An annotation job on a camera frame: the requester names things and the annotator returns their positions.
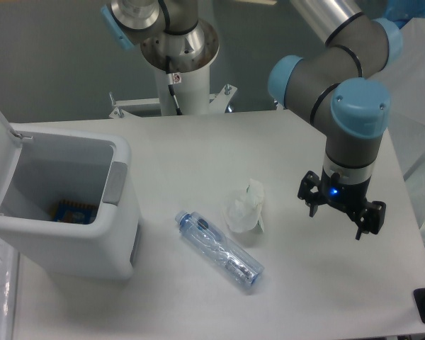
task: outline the plastic bottle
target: plastic bottle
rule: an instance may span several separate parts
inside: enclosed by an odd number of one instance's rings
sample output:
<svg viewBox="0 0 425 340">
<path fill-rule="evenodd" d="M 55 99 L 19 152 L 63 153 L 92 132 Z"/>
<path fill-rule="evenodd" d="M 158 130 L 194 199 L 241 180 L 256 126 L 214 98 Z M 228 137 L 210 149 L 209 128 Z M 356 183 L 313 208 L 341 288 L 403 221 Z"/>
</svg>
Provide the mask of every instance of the plastic bottle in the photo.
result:
<svg viewBox="0 0 425 340">
<path fill-rule="evenodd" d="M 183 237 L 245 288 L 250 288 L 263 272 L 257 260 L 198 212 L 181 211 L 175 220 Z"/>
</svg>

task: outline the cable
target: cable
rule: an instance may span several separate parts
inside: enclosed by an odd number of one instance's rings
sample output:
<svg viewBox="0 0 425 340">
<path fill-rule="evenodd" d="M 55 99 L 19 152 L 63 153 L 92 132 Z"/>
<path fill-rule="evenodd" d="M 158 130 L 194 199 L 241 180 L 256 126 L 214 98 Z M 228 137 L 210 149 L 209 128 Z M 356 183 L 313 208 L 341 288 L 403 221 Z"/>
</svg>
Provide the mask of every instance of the cable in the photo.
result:
<svg viewBox="0 0 425 340">
<path fill-rule="evenodd" d="M 165 57 L 165 73 L 170 74 L 170 57 L 168 55 Z M 179 107 L 178 99 L 176 98 L 175 88 L 173 87 L 173 84 L 169 84 L 169 92 L 175 104 L 176 115 L 183 115 Z"/>
</svg>

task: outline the gray wall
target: gray wall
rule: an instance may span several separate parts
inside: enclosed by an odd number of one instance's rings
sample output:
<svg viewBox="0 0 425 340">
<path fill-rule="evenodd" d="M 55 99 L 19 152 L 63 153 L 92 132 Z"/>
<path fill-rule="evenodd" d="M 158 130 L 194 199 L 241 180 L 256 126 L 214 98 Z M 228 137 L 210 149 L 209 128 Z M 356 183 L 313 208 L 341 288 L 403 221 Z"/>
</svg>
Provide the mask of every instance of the gray wall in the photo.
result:
<svg viewBox="0 0 425 340">
<path fill-rule="evenodd" d="M 11 122 L 106 118 L 115 99 L 155 98 L 152 71 L 138 49 L 122 51 L 99 9 L 106 0 L 0 2 L 0 109 Z M 237 111 L 272 109 L 266 84 L 285 55 L 311 57 L 323 46 L 296 10 L 234 0 L 199 0 L 200 16 L 216 27 L 220 54 L 211 91 L 239 88 Z M 370 17 L 386 1 L 361 0 Z"/>
</svg>

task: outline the white table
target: white table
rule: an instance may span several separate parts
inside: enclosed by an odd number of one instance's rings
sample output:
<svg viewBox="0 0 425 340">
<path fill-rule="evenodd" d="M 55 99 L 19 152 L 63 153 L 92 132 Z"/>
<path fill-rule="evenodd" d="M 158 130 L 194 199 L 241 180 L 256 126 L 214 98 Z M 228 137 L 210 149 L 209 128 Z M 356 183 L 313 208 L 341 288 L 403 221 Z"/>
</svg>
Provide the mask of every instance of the white table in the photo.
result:
<svg viewBox="0 0 425 340">
<path fill-rule="evenodd" d="M 412 291 L 425 250 L 388 135 L 369 200 L 387 203 L 378 236 L 297 198 L 320 174 L 325 138 L 287 111 L 46 123 L 108 132 L 132 146 L 143 214 L 135 274 L 124 283 L 48 274 L 21 261 L 14 339 L 351 339 L 425 333 Z M 264 234 L 231 234 L 220 203 L 249 178 L 265 185 Z M 243 293 L 180 240 L 174 216 L 196 210 L 265 267 Z"/>
</svg>

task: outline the crumpled tissue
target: crumpled tissue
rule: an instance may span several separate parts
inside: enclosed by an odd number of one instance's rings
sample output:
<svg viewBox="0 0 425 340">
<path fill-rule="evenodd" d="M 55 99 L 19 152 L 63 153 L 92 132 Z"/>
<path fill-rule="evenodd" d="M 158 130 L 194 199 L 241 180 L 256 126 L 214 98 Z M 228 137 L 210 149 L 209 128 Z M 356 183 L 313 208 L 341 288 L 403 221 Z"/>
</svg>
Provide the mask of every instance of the crumpled tissue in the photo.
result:
<svg viewBox="0 0 425 340">
<path fill-rule="evenodd" d="M 261 209 L 264 202 L 263 184 L 250 179 L 246 190 L 235 191 L 222 204 L 222 214 L 230 230 L 246 232 L 257 225 L 264 232 Z"/>
</svg>

